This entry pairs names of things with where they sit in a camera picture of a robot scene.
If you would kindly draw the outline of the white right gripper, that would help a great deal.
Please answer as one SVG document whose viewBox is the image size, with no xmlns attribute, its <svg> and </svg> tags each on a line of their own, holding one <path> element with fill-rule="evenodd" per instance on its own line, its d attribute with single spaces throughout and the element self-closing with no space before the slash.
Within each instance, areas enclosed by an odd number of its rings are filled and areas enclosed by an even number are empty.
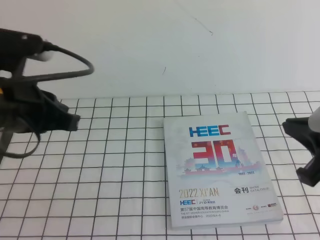
<svg viewBox="0 0 320 240">
<path fill-rule="evenodd" d="M 320 107 L 309 118 L 287 118 L 282 126 L 287 135 L 301 143 L 313 155 L 304 167 L 296 170 L 296 174 L 303 184 L 315 187 L 320 182 Z"/>
</svg>

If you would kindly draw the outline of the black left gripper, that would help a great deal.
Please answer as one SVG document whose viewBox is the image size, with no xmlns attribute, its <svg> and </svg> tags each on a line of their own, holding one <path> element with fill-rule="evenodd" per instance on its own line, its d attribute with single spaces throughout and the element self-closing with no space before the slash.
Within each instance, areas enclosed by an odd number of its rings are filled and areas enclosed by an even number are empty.
<svg viewBox="0 0 320 240">
<path fill-rule="evenodd" d="M 42 134 L 77 131 L 80 116 L 48 91 L 40 90 L 36 76 L 0 78 L 0 131 Z"/>
</svg>

